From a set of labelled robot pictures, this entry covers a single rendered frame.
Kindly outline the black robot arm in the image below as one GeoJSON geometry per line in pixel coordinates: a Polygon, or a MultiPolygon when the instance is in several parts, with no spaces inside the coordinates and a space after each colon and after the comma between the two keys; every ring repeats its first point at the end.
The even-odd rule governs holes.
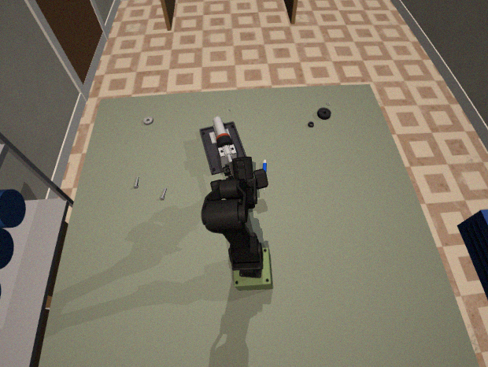
{"type": "Polygon", "coordinates": [[[240,270],[239,275],[243,277],[261,278],[262,246],[256,233],[245,228],[248,209],[254,209],[257,204],[252,158],[233,158],[223,170],[230,179],[217,181],[216,188],[205,196],[202,223],[210,232],[223,234],[231,244],[228,253],[232,270],[240,270]]]}

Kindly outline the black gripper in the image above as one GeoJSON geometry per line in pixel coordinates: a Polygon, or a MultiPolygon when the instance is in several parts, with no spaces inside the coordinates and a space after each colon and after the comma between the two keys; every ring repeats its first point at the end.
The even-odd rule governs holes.
{"type": "MultiPolygon", "coordinates": [[[[253,173],[257,181],[257,190],[268,186],[268,178],[265,170],[258,169],[253,171],[253,173]]],[[[221,180],[215,180],[210,183],[212,190],[216,188],[217,181],[221,181],[221,180]]]]}

